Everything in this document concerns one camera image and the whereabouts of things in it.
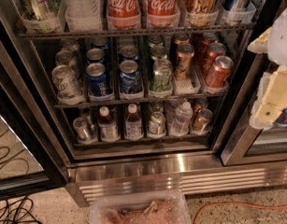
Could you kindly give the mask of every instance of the green can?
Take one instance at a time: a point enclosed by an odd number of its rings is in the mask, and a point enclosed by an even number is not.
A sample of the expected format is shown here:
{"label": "green can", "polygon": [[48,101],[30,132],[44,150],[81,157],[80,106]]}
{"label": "green can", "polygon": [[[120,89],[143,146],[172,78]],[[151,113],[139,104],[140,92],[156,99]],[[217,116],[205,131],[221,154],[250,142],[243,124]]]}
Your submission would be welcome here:
{"label": "green can", "polygon": [[151,77],[151,91],[165,92],[172,90],[172,63],[167,59],[158,59],[154,61],[152,77]]}

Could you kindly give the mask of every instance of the red can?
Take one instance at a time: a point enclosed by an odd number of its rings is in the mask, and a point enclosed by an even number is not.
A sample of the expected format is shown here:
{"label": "red can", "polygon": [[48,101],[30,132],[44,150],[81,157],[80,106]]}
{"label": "red can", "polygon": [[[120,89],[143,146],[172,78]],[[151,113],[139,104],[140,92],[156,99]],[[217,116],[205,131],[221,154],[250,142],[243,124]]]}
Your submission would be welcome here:
{"label": "red can", "polygon": [[219,42],[209,44],[200,66],[202,76],[206,77],[211,65],[213,64],[213,62],[215,62],[215,59],[218,56],[224,56],[225,54],[226,47],[224,44]]}
{"label": "red can", "polygon": [[148,13],[154,16],[170,16],[175,13],[176,0],[148,0]]}
{"label": "red can", "polygon": [[139,14],[137,0],[108,0],[108,15],[113,19],[113,26],[118,29],[131,29],[137,24],[136,20],[126,20]]}
{"label": "red can", "polygon": [[221,88],[233,70],[233,60],[227,56],[218,56],[206,77],[206,84],[211,88]]}
{"label": "red can", "polygon": [[196,47],[196,54],[195,59],[198,65],[201,66],[203,57],[206,53],[206,50],[209,44],[218,42],[219,37],[218,34],[212,32],[204,32],[200,35],[199,39],[197,40],[197,47]]}

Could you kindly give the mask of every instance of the bottle cap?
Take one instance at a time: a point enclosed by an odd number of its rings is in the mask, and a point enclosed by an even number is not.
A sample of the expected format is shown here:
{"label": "bottle cap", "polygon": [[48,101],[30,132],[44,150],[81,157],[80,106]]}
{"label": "bottle cap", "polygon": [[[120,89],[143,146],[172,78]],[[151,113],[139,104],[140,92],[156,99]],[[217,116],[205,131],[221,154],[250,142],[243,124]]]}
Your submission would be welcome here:
{"label": "bottle cap", "polygon": [[107,116],[108,115],[108,108],[106,106],[102,106],[99,109],[99,113],[101,116]]}
{"label": "bottle cap", "polygon": [[182,108],[185,109],[185,110],[190,109],[191,108],[190,102],[186,101],[185,103],[183,103],[182,104]]}
{"label": "bottle cap", "polygon": [[128,109],[128,112],[130,112],[130,113],[136,113],[136,105],[135,104],[130,104],[127,109]]}

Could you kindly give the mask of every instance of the terrazzo floor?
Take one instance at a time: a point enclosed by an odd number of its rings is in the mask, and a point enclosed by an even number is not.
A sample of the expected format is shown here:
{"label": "terrazzo floor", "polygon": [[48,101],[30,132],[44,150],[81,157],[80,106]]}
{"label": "terrazzo floor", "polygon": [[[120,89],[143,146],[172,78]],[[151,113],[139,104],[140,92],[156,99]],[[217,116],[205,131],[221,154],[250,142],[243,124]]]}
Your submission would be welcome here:
{"label": "terrazzo floor", "polygon": [[[43,224],[89,223],[90,207],[78,208],[65,188],[33,194],[30,198],[34,202],[32,215]],[[9,200],[9,203],[13,203],[16,200]],[[208,203],[240,202],[269,206],[285,205],[287,204],[287,186],[192,195],[186,196],[186,200],[191,221],[193,222],[199,208]],[[5,204],[5,202],[0,202],[0,208],[5,206]],[[212,206],[201,213],[196,223],[287,224],[287,208],[271,211],[235,205]]]}

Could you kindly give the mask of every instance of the plastic bottle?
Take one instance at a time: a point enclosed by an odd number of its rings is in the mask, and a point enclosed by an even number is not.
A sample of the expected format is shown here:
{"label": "plastic bottle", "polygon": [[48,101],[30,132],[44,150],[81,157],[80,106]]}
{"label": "plastic bottle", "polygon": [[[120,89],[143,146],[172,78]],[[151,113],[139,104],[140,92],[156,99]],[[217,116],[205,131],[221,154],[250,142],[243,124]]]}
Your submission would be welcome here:
{"label": "plastic bottle", "polygon": [[170,135],[183,136],[189,132],[193,110],[189,102],[184,102],[175,109],[175,116],[170,127]]}
{"label": "plastic bottle", "polygon": [[138,140],[143,137],[142,118],[136,104],[130,104],[125,112],[125,138]]}
{"label": "plastic bottle", "polygon": [[102,141],[113,142],[120,139],[117,120],[113,112],[110,112],[106,106],[102,106],[99,109],[98,126],[101,131]]}

